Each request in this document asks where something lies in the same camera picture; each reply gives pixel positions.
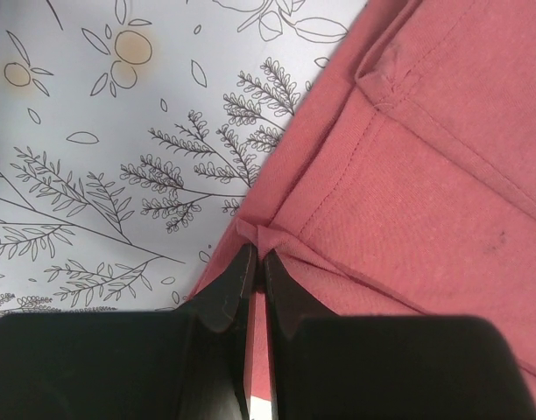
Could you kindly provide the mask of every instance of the yellow circle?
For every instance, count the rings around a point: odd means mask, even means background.
[[[8,63],[4,69],[4,76],[13,86],[26,86],[31,83],[31,74],[19,63]]]
[[[116,36],[116,54],[130,64],[144,64],[152,58],[152,44],[134,31],[122,31]]]
[[[123,89],[133,88],[138,81],[138,74],[134,70],[134,67],[119,59],[112,63],[110,75],[112,76],[112,80]]]

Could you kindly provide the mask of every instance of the folded cloth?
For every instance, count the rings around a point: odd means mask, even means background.
[[[244,241],[342,314],[489,319],[536,399],[536,1],[370,2],[200,287]]]

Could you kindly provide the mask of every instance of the pink fabric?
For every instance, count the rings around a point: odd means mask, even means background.
[[[200,287],[246,241],[342,314],[491,320],[536,399],[536,1],[370,2]]]

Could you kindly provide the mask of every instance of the folded garment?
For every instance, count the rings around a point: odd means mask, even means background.
[[[489,319],[536,399],[536,1],[370,2],[200,287],[246,241],[341,314]]]

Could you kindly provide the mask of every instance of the white surface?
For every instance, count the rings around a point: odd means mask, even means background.
[[[363,4],[0,1],[0,316],[180,305]]]

